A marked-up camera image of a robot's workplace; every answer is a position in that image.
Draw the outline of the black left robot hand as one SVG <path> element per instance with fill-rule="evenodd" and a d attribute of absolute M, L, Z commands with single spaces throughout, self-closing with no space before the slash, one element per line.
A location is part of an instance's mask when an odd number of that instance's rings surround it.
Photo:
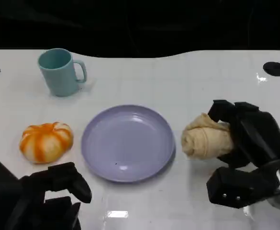
<path fill-rule="evenodd" d="M 68 162 L 18 179 L 0 162 L 0 230 L 79 230 L 92 192 Z"/>

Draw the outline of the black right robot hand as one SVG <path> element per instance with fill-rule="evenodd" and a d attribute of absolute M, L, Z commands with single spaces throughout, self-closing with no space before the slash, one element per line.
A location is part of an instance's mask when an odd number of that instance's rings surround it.
<path fill-rule="evenodd" d="M 260 168 L 280 160 L 280 128 L 269 112 L 247 102 L 214 100 L 208 116 L 214 122 L 229 124 L 234 147 L 217 158 L 229 167 L 241 168 L 253 163 Z"/>

